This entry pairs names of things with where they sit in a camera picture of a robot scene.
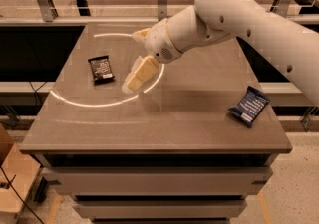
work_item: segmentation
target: concrete floor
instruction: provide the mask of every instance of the concrete floor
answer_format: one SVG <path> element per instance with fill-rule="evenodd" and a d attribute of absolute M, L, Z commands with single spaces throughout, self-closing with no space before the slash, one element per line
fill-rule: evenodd
<path fill-rule="evenodd" d="M 257 0 L 270 5 L 273 0 Z M 54 0 L 60 16 L 79 16 L 75 0 Z M 173 5 L 189 5 L 193 0 L 169 0 Z M 144 10 L 156 4 L 156 0 L 88 0 L 93 16 L 149 15 Z M 108 10 L 104 6 L 115 7 Z M 40 17 L 36 0 L 0 0 L 0 15 L 5 18 Z M 283 120 L 284 129 L 293 150 L 280 155 L 273 163 L 273 176 L 257 196 L 248 196 L 248 207 L 231 224 L 316 224 L 319 223 L 319 129 L 317 122 L 311 132 L 303 132 L 297 121 Z M 9 131 L 21 142 L 26 131 Z M 46 224 L 89 224 L 72 209 L 73 201 L 48 188 L 47 199 L 33 201 L 40 177 L 31 191 L 28 204 Z M 18 224 L 40 223 L 24 209 Z"/>

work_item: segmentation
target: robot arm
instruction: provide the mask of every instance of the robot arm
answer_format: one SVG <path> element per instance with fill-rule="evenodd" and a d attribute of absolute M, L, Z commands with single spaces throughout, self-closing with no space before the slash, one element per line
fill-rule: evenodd
<path fill-rule="evenodd" d="M 195 0 L 194 6 L 153 25 L 143 42 L 151 56 L 169 63 L 229 33 L 249 43 L 319 105 L 319 34 L 254 0 Z"/>

